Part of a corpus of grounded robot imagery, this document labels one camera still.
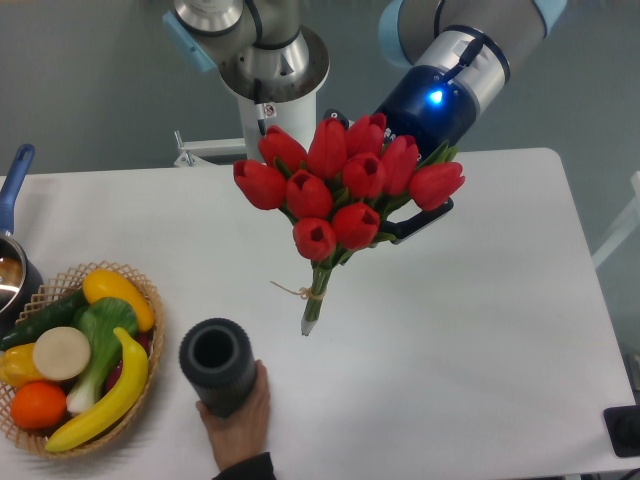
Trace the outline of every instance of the blue light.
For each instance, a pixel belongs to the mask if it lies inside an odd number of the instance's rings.
[[[442,103],[442,97],[442,90],[434,90],[428,95],[427,98],[429,98],[429,101],[434,105],[440,105]]]

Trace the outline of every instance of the tulip bouquet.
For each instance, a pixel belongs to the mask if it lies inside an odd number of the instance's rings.
[[[313,282],[298,292],[307,300],[302,333],[309,335],[333,269],[356,251],[395,240],[381,224],[411,199],[425,211],[441,206],[463,183],[447,143],[420,158],[413,137],[387,138],[382,114],[363,116],[350,128],[336,118],[318,125],[307,152],[277,126],[258,149],[265,163],[233,166],[236,184],[255,207],[279,209],[293,224],[300,255],[311,260]]]

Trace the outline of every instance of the human hand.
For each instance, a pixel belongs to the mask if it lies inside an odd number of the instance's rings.
[[[256,383],[244,404],[226,420],[213,415],[202,402],[196,403],[204,423],[213,458],[222,472],[236,463],[262,453],[267,440],[271,394],[267,369],[256,362]]]

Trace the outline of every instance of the black cylinder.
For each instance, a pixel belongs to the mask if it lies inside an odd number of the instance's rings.
[[[194,326],[180,345],[180,367],[214,415],[226,418],[251,392],[256,366],[245,331],[226,318]]]

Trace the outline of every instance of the orange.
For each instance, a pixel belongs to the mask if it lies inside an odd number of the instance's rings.
[[[28,383],[11,402],[11,418],[26,430],[52,427],[64,416],[67,397],[60,386],[49,382]]]

